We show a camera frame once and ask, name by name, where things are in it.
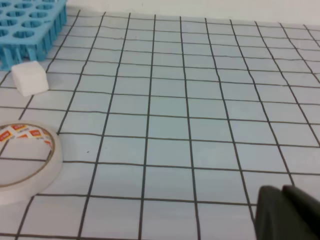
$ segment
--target black plastic object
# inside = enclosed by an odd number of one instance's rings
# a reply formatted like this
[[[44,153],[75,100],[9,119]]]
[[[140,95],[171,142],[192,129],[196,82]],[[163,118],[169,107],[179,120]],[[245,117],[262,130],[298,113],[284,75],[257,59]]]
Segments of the black plastic object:
[[[294,186],[262,186],[255,215],[257,240],[319,240],[320,203]]]

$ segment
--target grid paper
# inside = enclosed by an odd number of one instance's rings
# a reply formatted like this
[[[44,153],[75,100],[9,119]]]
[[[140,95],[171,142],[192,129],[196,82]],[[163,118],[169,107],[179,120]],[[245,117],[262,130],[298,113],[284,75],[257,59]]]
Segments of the grid paper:
[[[0,240],[255,239],[259,187],[320,200],[320,27],[88,13],[40,64],[48,92],[0,72],[0,120],[38,120],[64,165],[0,206]],[[23,164],[10,143],[0,160]]]

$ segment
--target white foam cube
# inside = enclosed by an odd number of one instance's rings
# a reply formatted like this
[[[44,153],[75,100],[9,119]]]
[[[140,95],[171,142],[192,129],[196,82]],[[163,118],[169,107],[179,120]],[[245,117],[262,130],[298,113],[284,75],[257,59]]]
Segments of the white foam cube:
[[[49,89],[46,71],[37,61],[14,65],[11,71],[14,84],[24,97]]]

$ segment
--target blue plastic rack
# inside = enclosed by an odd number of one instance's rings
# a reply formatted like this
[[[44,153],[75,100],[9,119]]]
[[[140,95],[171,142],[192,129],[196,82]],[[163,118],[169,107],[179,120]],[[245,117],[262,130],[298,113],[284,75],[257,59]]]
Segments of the blue plastic rack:
[[[67,21],[67,0],[0,0],[0,70],[43,61]]]

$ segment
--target double-sided tape roll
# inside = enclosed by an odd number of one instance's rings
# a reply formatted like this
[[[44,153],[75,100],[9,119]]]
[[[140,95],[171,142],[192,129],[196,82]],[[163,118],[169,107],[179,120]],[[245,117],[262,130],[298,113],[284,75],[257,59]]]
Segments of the double-sided tape roll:
[[[45,163],[33,174],[16,182],[0,184],[0,205],[19,202],[36,195],[53,182],[62,168],[61,144],[57,134],[49,127],[29,121],[0,124],[0,144],[21,138],[44,141],[51,147],[51,151]]]

